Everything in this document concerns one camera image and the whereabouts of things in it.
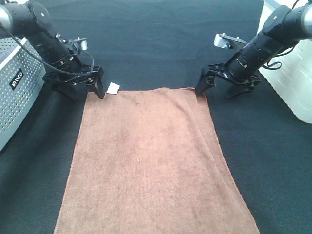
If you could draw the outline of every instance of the perforated metal panel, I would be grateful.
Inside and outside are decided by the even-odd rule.
[[[23,39],[21,43],[37,57],[34,48]],[[0,64],[0,150],[19,127],[34,101],[44,81],[44,66],[29,56],[12,39],[0,39],[0,51],[15,48]],[[10,86],[19,70],[23,78],[15,89]]]

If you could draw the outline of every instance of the black table surface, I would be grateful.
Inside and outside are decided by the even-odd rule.
[[[225,62],[217,33],[250,41],[262,0],[39,0],[66,39],[87,37],[104,84],[121,90],[195,87],[201,68]],[[81,58],[89,62],[86,56]],[[262,79],[226,100],[206,92],[224,157],[263,234],[312,233],[312,125],[298,120]],[[85,103],[46,84],[0,154],[0,234],[52,233]]]

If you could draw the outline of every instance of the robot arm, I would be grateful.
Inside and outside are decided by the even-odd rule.
[[[239,38],[218,36],[223,41],[222,47],[236,47],[237,51],[226,63],[207,65],[202,69],[196,93],[199,95],[214,87],[215,77],[233,84],[227,98],[251,92],[260,82],[255,74],[260,67],[274,70],[268,65],[273,57],[284,55],[286,53],[281,53],[286,49],[294,48],[301,40],[312,38],[312,4],[295,9],[280,6],[268,17],[262,31],[247,44]]]
[[[94,92],[99,98],[104,97],[103,69],[94,67],[93,64],[84,65],[78,58],[81,50],[84,47],[86,49],[85,39],[63,40],[57,33],[49,12],[40,3],[0,1],[0,38],[6,37],[27,38],[41,56],[41,62],[53,70],[43,79],[51,82],[55,91],[76,100],[74,86],[85,83],[88,91]]]

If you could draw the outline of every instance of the white box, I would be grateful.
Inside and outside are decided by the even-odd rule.
[[[258,31],[265,20],[280,5],[291,8],[294,0],[265,0]],[[303,6],[301,0],[296,7]],[[273,58],[271,62],[280,61],[279,70],[260,68],[261,74],[281,96],[293,113],[303,122],[312,123],[312,41],[303,40],[288,55]]]

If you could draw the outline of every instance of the black cable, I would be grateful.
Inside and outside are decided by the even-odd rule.
[[[275,55],[273,58],[287,55],[287,54],[289,54],[291,51],[293,51],[294,48],[295,48],[295,47],[291,48],[291,50],[289,50],[289,51],[287,51],[287,52],[285,52],[285,53],[283,53],[283,54]]]
[[[28,53],[31,57],[33,57],[35,60],[37,60],[38,62],[43,63],[44,65],[46,65],[47,67],[51,68],[53,71],[59,72],[59,73],[63,73],[63,74],[67,74],[67,75],[71,75],[71,76],[89,76],[92,74],[93,71],[93,65],[92,65],[92,69],[90,72],[87,73],[72,73],[72,72],[66,72],[63,70],[60,70],[54,66],[51,66],[49,63],[37,58],[37,56],[35,56],[33,53],[31,53],[25,46],[23,46],[19,40],[17,40],[15,38],[15,36],[9,32],[6,28],[3,27],[2,23],[0,23],[0,28],[3,29],[26,53]],[[92,57],[92,55],[90,55],[88,52],[85,52],[86,54],[88,54],[92,60],[92,64],[94,63],[94,59]]]
[[[294,7],[297,5],[297,3],[299,2],[300,0],[297,0],[294,5],[292,6],[292,9],[294,9]]]
[[[265,69],[268,69],[268,70],[278,70],[282,67],[282,63],[281,62],[274,62],[274,63],[271,63],[269,64],[271,60],[267,61],[267,65],[263,65],[262,67],[265,68]]]
[[[72,45],[75,47],[77,53],[75,52],[75,55],[79,55],[81,53],[81,49],[78,47],[77,43],[74,43],[72,40],[68,40]]]

